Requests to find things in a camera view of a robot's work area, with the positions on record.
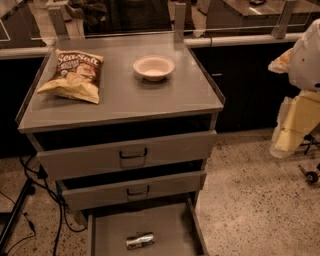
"drawer cabinet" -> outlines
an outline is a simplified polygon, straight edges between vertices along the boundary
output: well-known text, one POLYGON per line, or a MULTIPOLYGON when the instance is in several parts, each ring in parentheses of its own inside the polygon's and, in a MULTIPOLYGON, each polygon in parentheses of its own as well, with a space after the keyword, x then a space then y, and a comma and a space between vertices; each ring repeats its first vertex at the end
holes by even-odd
MULTIPOLYGON (((19 131, 36 148, 59 195, 85 217, 88 255, 126 255, 126 237, 139 232, 154 232, 156 243, 132 255, 207 255, 194 206, 223 99, 174 38, 58 41, 58 49, 105 57, 100 103, 33 94, 20 114, 19 131), (171 58, 172 78, 136 80, 128 70, 145 55, 171 58)), ((52 54, 37 86, 51 78, 55 65, 52 54)))

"white bowl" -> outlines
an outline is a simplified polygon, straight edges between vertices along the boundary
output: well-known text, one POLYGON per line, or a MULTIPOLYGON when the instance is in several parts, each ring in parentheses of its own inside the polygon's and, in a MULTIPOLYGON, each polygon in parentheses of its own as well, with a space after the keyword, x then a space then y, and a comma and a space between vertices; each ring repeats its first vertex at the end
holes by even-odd
POLYGON ((133 63, 135 72, 149 81, 171 78, 174 68, 175 64, 171 59, 158 55, 145 56, 133 63))

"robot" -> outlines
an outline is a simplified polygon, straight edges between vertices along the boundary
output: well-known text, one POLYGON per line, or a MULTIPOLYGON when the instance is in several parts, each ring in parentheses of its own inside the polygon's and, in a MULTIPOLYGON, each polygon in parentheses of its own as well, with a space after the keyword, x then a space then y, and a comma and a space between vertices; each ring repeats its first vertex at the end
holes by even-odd
MULTIPOLYGON (((313 21, 302 37, 282 56, 271 62, 269 70, 288 73, 289 82, 301 89, 294 99, 282 103, 270 153, 277 158, 288 157, 320 124, 320 19, 313 21)), ((318 181, 320 165, 312 174, 318 181)))

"terrazzo floor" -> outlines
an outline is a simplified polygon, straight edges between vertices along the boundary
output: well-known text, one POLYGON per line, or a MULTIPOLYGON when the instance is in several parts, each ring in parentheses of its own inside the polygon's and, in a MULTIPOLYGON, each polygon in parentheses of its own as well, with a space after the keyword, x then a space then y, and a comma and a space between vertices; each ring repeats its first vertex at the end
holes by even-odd
MULTIPOLYGON (((288 158, 273 158, 269 154, 272 133, 273 129, 261 129, 216 136, 196 206, 211 256, 320 255, 320 185, 307 184, 298 168, 300 164, 315 170, 320 150, 312 146, 304 155, 301 147, 288 158)), ((30 167, 37 169, 37 161, 32 160, 30 167)), ((2 193, 16 200, 25 180, 18 158, 0 159, 2 193)), ((0 211, 12 207, 0 194, 0 211)), ((18 244, 9 255, 52 255, 59 223, 57 204, 44 189, 36 187, 22 211, 34 223, 36 236, 18 244)), ((76 213, 67 211, 66 217, 73 229, 83 228, 76 213)), ((4 251, 29 235, 28 222, 20 214, 4 251)), ((87 235, 87 230, 70 231, 64 220, 56 255, 86 255, 87 235)))

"bag of chips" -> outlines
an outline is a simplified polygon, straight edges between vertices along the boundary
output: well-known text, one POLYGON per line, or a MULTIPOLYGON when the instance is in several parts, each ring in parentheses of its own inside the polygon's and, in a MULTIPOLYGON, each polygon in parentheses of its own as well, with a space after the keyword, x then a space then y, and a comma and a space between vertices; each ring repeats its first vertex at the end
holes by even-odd
POLYGON ((69 99, 99 103, 99 78, 104 58, 81 51, 56 50, 58 64, 53 77, 38 94, 53 94, 69 99))

